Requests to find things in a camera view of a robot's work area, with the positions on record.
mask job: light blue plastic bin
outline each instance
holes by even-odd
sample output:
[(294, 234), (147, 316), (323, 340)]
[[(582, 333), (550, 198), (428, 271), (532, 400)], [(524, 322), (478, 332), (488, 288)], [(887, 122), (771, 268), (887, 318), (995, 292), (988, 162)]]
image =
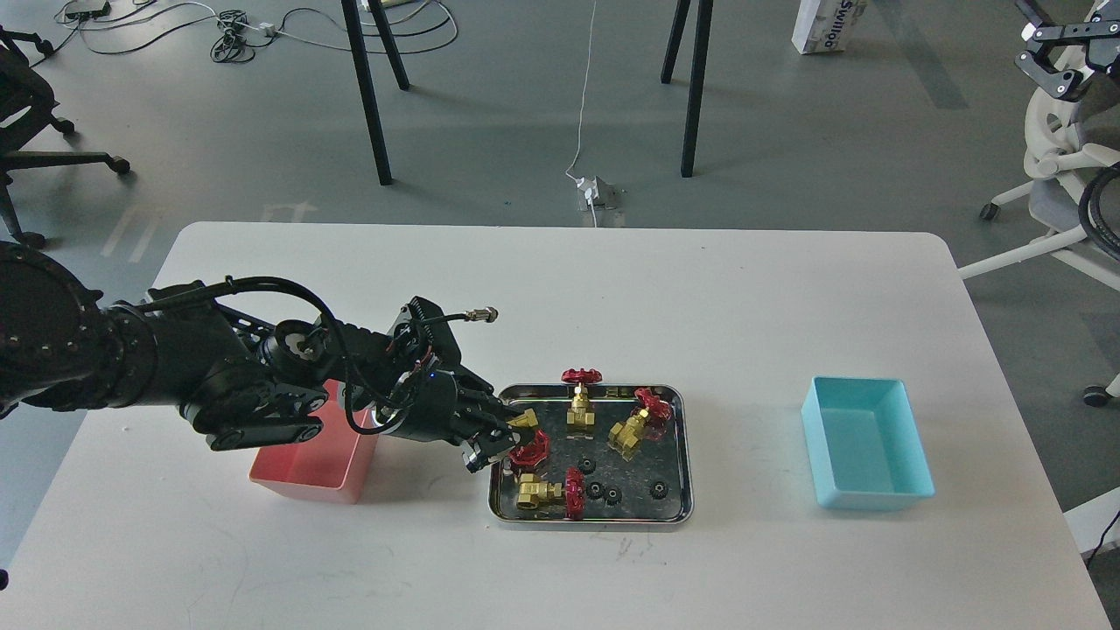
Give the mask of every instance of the light blue plastic bin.
[(900, 510), (933, 497), (902, 381), (814, 377), (801, 417), (822, 507)]

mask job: white table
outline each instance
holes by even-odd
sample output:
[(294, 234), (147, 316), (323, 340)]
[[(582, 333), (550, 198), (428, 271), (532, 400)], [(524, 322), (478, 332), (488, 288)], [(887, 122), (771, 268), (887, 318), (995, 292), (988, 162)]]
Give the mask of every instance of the white table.
[[(455, 331), (498, 388), (571, 367), (674, 386), (692, 519), (505, 529), (455, 447), (391, 437), (360, 504), (300, 502), (170, 408), (91, 413), (0, 628), (1108, 628), (934, 237), (202, 223), (156, 285), (226, 274), (291, 278), (375, 330), (412, 295), (497, 306)], [(282, 296), (225, 302), (314, 316)], [(937, 495), (819, 508), (800, 419), (814, 374), (905, 380)]]

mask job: black gear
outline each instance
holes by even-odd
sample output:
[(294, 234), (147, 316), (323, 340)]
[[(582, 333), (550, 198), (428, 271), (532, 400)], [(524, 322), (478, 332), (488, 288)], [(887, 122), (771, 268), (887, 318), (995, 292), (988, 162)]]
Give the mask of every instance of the black gear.
[(654, 499), (664, 499), (669, 497), (669, 484), (664, 481), (655, 481), (650, 484), (650, 497)]

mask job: black table leg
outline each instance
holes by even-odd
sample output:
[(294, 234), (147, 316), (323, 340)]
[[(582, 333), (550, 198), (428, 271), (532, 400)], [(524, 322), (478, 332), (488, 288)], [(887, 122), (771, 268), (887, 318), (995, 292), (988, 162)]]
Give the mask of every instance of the black table leg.
[(692, 49), (692, 78), (689, 81), (689, 110), (684, 117), (684, 151), (681, 154), (681, 177), (692, 177), (697, 155), (697, 131), (700, 127), (700, 101), (703, 98), (703, 75), (708, 65), (708, 36), (711, 34), (711, 9), (715, 0), (700, 0), (697, 16), (697, 39)]
[(673, 15), (673, 29), (669, 31), (669, 47), (665, 48), (665, 63), (661, 66), (661, 82), (669, 84), (673, 80), (673, 66), (676, 65), (676, 52), (681, 49), (681, 36), (684, 35), (684, 20), (689, 17), (689, 4), (692, 0), (676, 0), (676, 12)]
[(377, 182), (382, 186), (388, 186), (393, 183), (393, 175), (389, 172), (389, 151), (385, 150), (385, 135), (381, 130), (377, 99), (373, 93), (373, 77), (370, 75), (370, 58), (366, 56), (365, 37), (362, 35), (362, 20), (357, 15), (356, 0), (342, 0), (342, 3), (346, 36), (349, 37), (351, 55), (354, 57), (354, 73), (357, 75), (357, 89), (362, 94), (362, 109), (365, 110), (365, 126), (370, 130), (370, 143), (373, 145), (373, 161), (377, 165)]
[(404, 73), (404, 62), (401, 61), (401, 53), (396, 49), (396, 39), (393, 38), (393, 31), (389, 26), (389, 18), (385, 17), (385, 8), (381, 4), (380, 0), (370, 0), (370, 8), (373, 13), (373, 24), (377, 25), (377, 35), (381, 37), (381, 45), (385, 47), (385, 54), (389, 56), (389, 65), (393, 66), (393, 76), (396, 77), (396, 86), (407, 91), (410, 87), (409, 75)]

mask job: power outlet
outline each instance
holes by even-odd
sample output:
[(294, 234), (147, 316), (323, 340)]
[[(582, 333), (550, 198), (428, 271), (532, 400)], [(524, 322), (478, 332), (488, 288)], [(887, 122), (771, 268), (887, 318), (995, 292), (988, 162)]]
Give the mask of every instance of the power outlet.
[(582, 212), (615, 210), (618, 191), (597, 176), (576, 179), (576, 205)]

